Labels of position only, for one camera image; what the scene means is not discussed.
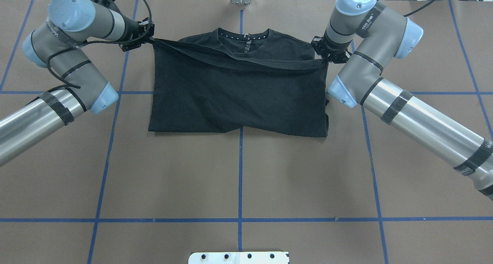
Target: blue tape line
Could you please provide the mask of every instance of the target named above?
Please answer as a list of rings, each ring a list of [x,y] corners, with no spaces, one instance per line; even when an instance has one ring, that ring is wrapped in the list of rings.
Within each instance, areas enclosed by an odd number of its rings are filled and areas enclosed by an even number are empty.
[[[100,223],[194,223],[238,222],[238,218],[101,218]],[[0,222],[95,222],[89,218],[0,218]],[[493,216],[456,217],[362,217],[362,218],[242,218],[242,222],[433,222],[433,221],[493,221]]]
[[[134,15],[132,17],[132,19],[134,19],[134,20],[135,20],[135,16],[137,15],[137,6],[139,6],[139,0],[135,0]],[[110,156],[111,150],[113,148],[113,139],[115,136],[116,118],[118,117],[118,112],[120,110],[121,94],[123,92],[123,84],[125,83],[125,74],[127,72],[127,63],[128,63],[129,54],[130,54],[130,52],[125,53],[125,62],[123,63],[123,71],[122,71],[122,77],[120,80],[120,88],[118,88],[119,97],[118,97],[118,101],[116,101],[115,115],[113,117],[113,124],[111,126],[111,134],[109,136],[108,151],[106,153],[106,162],[104,164],[104,172],[102,174],[101,189],[99,192],[99,199],[97,201],[96,220],[94,222],[94,229],[93,229],[93,235],[91,237],[91,246],[89,247],[89,255],[87,257],[87,264],[91,264],[91,262],[92,262],[94,245],[96,243],[97,225],[98,225],[99,220],[100,220],[99,217],[101,214],[102,198],[104,195],[104,187],[106,186],[106,176],[108,175],[109,156]]]
[[[382,212],[380,209],[380,197],[378,195],[377,177],[375,175],[375,165],[373,164],[373,154],[371,150],[370,134],[368,133],[368,123],[366,122],[366,113],[363,106],[361,106],[361,114],[363,115],[363,125],[366,135],[366,147],[368,148],[368,154],[370,155],[371,172],[373,176],[373,191],[375,192],[375,202],[377,204],[377,215],[379,218],[378,224],[380,226],[380,237],[382,238],[382,249],[384,251],[385,264],[389,264],[389,256],[387,254],[387,243],[385,241],[384,223],[382,222]]]
[[[493,221],[493,217],[389,217],[382,218],[384,222],[410,222],[410,221]]]
[[[474,78],[474,73],[472,72],[469,58],[467,57],[467,53],[465,51],[464,44],[462,42],[461,33],[459,32],[459,27],[457,26],[457,21],[456,21],[456,15],[454,13],[454,6],[452,5],[451,0],[449,0],[449,7],[450,7],[450,13],[452,15],[452,21],[454,22],[454,27],[456,28],[457,38],[459,40],[459,44],[461,45],[461,50],[462,50],[463,55],[464,55],[465,63],[467,65],[467,69],[469,70],[469,74],[471,76],[472,84],[474,85],[474,89],[476,90],[476,95],[478,96],[479,105],[481,105],[481,111],[483,111],[483,116],[485,117],[488,131],[490,132],[490,140],[492,140],[493,139],[493,130],[491,130],[490,119],[488,119],[488,115],[486,113],[486,109],[485,109],[485,106],[483,104],[483,100],[481,99],[481,95],[479,94],[479,88],[478,88],[478,85],[476,83],[476,79]]]
[[[99,222],[170,222],[170,223],[179,223],[179,222],[238,222],[236,218],[170,218],[170,219],[99,219]]]
[[[411,92],[415,95],[475,95],[476,92]]]
[[[243,10],[240,10],[240,34],[243,34]],[[243,250],[243,127],[240,128],[238,165],[238,251]]]
[[[96,234],[97,234],[97,226],[99,223],[97,221],[94,222],[94,227],[93,227],[93,234],[91,236],[91,246],[89,247],[89,255],[87,257],[87,264],[91,264],[92,262],[92,255],[94,252],[94,244],[96,243]]]
[[[243,34],[243,10],[245,8],[240,10],[240,34]]]
[[[94,220],[78,218],[0,218],[0,222],[94,222]]]
[[[0,91],[0,94],[41,94],[44,91]],[[152,95],[153,91],[122,91],[123,95]],[[415,95],[475,95],[476,92],[411,92]],[[479,92],[480,95],[493,95],[493,92]]]
[[[354,40],[351,40],[351,48],[352,52],[354,53],[354,51],[356,51],[356,49],[354,48]]]
[[[1,91],[0,94],[15,94],[15,95],[25,95],[25,94],[31,94],[31,95],[38,95],[42,94],[44,91]]]
[[[29,17],[30,11],[32,9],[33,3],[34,3],[34,0],[31,0],[29,7],[28,7],[28,11],[26,12],[26,16],[24,17],[24,21],[22,22],[22,26],[21,26],[21,29],[19,31],[19,35],[17,35],[17,40],[15,41],[14,48],[12,49],[12,53],[10,54],[10,58],[8,60],[7,67],[5,68],[5,73],[3,73],[2,82],[0,82],[0,92],[3,89],[3,85],[5,84],[5,81],[7,80],[7,75],[8,75],[8,71],[10,69],[10,65],[12,64],[12,61],[14,60],[15,51],[17,50],[17,46],[19,45],[19,42],[21,40],[21,36],[22,36],[23,31],[24,31],[24,27],[26,26],[26,22],[28,21],[28,17]]]

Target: folded shirt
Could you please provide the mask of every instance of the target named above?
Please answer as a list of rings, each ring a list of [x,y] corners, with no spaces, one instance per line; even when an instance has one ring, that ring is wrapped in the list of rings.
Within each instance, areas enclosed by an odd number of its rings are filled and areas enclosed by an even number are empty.
[[[326,137],[327,66],[309,43],[272,29],[156,39],[149,131],[227,132],[243,126]]]

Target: black tape band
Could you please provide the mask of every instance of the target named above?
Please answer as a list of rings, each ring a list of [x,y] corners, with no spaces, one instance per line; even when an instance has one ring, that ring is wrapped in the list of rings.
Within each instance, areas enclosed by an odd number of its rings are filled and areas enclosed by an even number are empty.
[[[385,4],[377,2],[377,4],[375,4],[375,6],[368,11],[366,17],[359,24],[359,29],[356,31],[356,34],[361,38],[366,38],[368,36],[368,30],[386,7],[387,6]]]
[[[370,95],[370,93],[373,91],[373,89],[375,89],[375,87],[378,85],[378,83],[380,83],[380,81],[382,81],[382,79],[384,79],[384,78],[383,77],[378,78],[377,81],[375,81],[371,85],[370,89],[368,89],[368,91],[366,91],[366,94],[363,96],[363,98],[359,102],[360,105],[363,105],[363,103],[365,103],[366,98]]]
[[[385,113],[382,115],[382,122],[386,124],[391,124],[392,120],[401,112],[404,105],[413,97],[413,94],[407,92],[406,90],[402,90],[401,94],[394,99],[392,104],[387,108]]]
[[[79,64],[75,65],[74,67],[70,68],[68,71],[66,71],[61,78],[65,79],[69,74],[73,73],[76,69],[79,69],[80,67],[87,65],[89,63],[92,63],[91,60],[85,60],[83,62],[80,62]]]
[[[340,33],[340,32],[338,32],[337,30],[335,30],[335,28],[332,26],[332,24],[331,24],[330,22],[329,22],[329,25],[330,25],[331,29],[332,29],[335,33],[339,34],[340,36],[351,36],[352,34],[354,34],[354,33],[351,33],[351,34],[344,34],[344,33]]]
[[[74,92],[74,90],[70,89],[70,88],[65,88],[65,90],[69,91],[70,94],[72,94],[72,96],[74,96],[74,98],[77,100],[77,102],[80,104],[80,106],[82,107],[82,109],[84,110],[84,112],[87,111],[87,108],[86,108],[86,105],[84,104],[84,102],[80,99],[79,96],[77,96],[77,94]]]
[[[479,190],[479,192],[481,192],[481,194],[483,194],[483,195],[492,195],[493,194],[493,185],[491,185],[490,187],[484,188],[482,190]]]
[[[362,57],[362,58],[366,59],[368,62],[372,63],[375,67],[380,69],[380,72],[384,71],[384,67],[382,65],[380,65],[379,62],[373,60],[372,57],[369,57],[368,55],[365,55],[364,53],[359,52],[359,51],[355,51],[355,52],[353,52],[353,54],[358,55],[359,57]]]
[[[104,37],[101,37],[101,39],[104,39],[106,37],[108,37],[109,35],[111,35],[111,33],[113,32],[113,29],[115,28],[115,17],[113,16],[113,13],[111,12],[111,10],[108,9],[108,12],[109,14],[111,15],[111,29],[109,30],[109,33],[104,36]]]
[[[70,112],[68,108],[66,108],[57,98],[49,92],[44,92],[43,94],[38,96],[42,99],[46,104],[48,104],[55,113],[57,113],[58,117],[60,117],[65,125],[73,122],[74,116]]]
[[[458,171],[458,173],[463,176],[471,175],[491,156],[491,154],[493,154],[493,142],[484,139],[481,146],[479,146],[471,157],[459,166],[454,167],[454,170]]]

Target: aluminum tube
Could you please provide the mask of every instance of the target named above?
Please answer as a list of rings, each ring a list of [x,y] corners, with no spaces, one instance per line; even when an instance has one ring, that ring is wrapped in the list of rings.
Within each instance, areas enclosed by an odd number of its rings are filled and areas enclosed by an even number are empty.
[[[386,79],[370,92],[363,106],[378,117],[387,111],[403,89]],[[452,167],[469,159],[482,145],[484,138],[447,117],[417,97],[411,97],[390,125],[414,139]],[[477,190],[493,185],[493,157],[467,175]]]
[[[74,118],[84,113],[79,102],[66,89],[51,94],[69,109]],[[42,99],[0,120],[0,166],[63,126],[62,119]]]

